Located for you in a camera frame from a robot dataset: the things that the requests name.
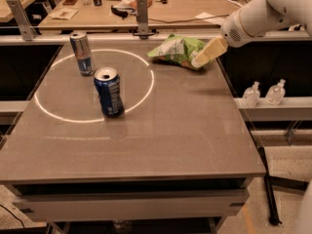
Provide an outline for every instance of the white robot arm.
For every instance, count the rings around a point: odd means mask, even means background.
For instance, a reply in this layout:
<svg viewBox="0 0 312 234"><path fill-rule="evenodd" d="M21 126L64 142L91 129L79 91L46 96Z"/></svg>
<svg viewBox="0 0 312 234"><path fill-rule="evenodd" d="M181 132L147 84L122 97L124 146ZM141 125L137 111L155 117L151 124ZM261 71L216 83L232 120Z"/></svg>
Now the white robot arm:
<svg viewBox="0 0 312 234"><path fill-rule="evenodd" d="M312 0L252 0L225 20L221 35L229 46L241 47L296 23L312 36Z"/></svg>

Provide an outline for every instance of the black cable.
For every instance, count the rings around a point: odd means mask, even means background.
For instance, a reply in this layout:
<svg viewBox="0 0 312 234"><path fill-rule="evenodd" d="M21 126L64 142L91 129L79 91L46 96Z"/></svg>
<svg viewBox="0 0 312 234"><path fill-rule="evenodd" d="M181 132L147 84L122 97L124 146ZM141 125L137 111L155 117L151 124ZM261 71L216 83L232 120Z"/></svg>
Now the black cable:
<svg viewBox="0 0 312 234"><path fill-rule="evenodd" d="M23 222L17 217L15 216L8 208L0 205L0 207L2 207L4 210L6 210L10 215L12 215L14 218L16 218L22 225L22 228L25 229L25 225L23 224Z"/></svg>
<svg viewBox="0 0 312 234"><path fill-rule="evenodd" d="M210 20L210 19L215 19L215 18L224 18L228 17L229 15L220 15L220 16L214 16L214 17L208 17L208 18L203 18L203 19L182 19L182 20L172 20L172 21L167 21L167 20L162 20L162 19L149 19L149 20L154 20L154 21L159 21L159 22L164 22L164 23L177 23L177 22L190 22L194 20Z"/></svg>

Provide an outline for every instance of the can top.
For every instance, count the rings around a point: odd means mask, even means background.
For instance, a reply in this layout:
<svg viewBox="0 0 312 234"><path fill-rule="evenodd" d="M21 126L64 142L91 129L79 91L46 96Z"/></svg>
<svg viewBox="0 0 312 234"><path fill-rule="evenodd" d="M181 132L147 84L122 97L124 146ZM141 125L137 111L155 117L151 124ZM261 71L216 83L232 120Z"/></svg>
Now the can top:
<svg viewBox="0 0 312 234"><path fill-rule="evenodd" d="M95 78L99 81L107 82L117 76L117 70L112 67L102 67L96 71Z"/></svg>
<svg viewBox="0 0 312 234"><path fill-rule="evenodd" d="M79 32L72 32L69 35L70 39L72 39L72 40L79 40L85 36L87 36L87 33L86 32L80 32L80 31Z"/></svg>

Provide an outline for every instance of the floor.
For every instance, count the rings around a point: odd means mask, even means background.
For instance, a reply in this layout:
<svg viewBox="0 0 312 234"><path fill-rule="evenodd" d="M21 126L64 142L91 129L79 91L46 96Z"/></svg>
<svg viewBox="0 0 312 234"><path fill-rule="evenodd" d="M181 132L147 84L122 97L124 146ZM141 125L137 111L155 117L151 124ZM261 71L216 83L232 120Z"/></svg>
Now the floor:
<svg viewBox="0 0 312 234"><path fill-rule="evenodd" d="M283 132L272 131L253 133L260 136L265 146L266 157L273 176L295 178L304 181L312 179L312 131L297 131L291 146L285 141ZM255 179L249 186L251 194L247 204L236 216L225 220L218 234L291 234L295 227L302 191L274 187L279 219L278 226L269 223L270 216L266 192L262 178ZM12 205L14 195L4 186L0 186L0 205L8 208L20 218L25 227L44 226L35 223ZM21 223L4 209L0 208L0 230L21 228Z"/></svg>

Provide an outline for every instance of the gray tabletop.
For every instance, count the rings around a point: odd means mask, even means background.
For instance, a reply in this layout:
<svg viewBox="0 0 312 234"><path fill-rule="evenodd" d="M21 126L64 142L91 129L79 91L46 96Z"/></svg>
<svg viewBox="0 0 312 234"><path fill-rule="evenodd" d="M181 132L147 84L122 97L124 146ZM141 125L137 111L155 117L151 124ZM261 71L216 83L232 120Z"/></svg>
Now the gray tabletop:
<svg viewBox="0 0 312 234"><path fill-rule="evenodd" d="M121 78L126 114L109 120L66 44L0 151L0 182L262 176L217 62L200 71L153 62L146 53L159 44L92 43L96 67Z"/></svg>

